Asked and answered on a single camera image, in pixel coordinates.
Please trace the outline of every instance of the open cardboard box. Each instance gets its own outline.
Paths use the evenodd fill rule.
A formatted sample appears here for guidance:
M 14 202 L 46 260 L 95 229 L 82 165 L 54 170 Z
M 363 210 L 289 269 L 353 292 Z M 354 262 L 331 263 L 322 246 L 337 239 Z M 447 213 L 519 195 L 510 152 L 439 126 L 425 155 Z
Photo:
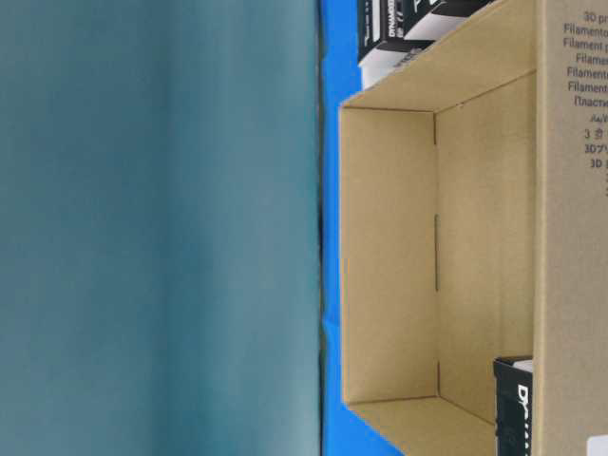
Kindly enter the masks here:
M 608 66 L 566 41 L 608 38 L 564 25 L 602 14 L 499 0 L 341 108 L 343 400 L 407 455 L 495 453 L 497 356 L 534 353 L 534 455 L 608 434 L 608 94 L 568 84 Z

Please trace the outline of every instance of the black box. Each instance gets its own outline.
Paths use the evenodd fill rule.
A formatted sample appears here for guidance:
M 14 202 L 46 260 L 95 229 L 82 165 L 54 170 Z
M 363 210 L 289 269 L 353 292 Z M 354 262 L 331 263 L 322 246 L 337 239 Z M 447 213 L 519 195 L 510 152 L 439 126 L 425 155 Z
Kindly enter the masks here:
M 532 454 L 532 358 L 499 358 L 496 376 L 498 456 Z
M 395 67 L 492 0 L 359 0 L 359 65 Z

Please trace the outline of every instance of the blue surface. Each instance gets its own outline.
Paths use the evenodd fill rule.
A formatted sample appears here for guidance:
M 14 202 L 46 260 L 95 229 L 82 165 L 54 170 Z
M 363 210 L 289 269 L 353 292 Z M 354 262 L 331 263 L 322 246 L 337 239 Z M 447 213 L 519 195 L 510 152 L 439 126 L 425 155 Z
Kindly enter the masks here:
M 401 453 L 344 407 L 340 388 L 338 107 L 361 88 L 357 67 L 357 0 L 323 0 L 325 108 L 323 156 L 323 327 L 328 343 L 323 428 L 325 456 L 393 456 Z

